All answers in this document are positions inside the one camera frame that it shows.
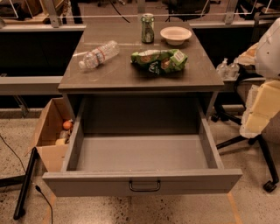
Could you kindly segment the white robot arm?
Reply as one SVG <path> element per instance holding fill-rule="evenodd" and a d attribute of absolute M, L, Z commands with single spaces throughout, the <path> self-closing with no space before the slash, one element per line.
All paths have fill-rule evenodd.
<path fill-rule="evenodd" d="M 254 65 L 257 74 L 265 82 L 252 85 L 248 91 L 246 110 L 241 119 L 240 134 L 253 138 L 279 119 L 280 114 L 280 18 L 253 44 L 239 56 L 244 65 Z"/>

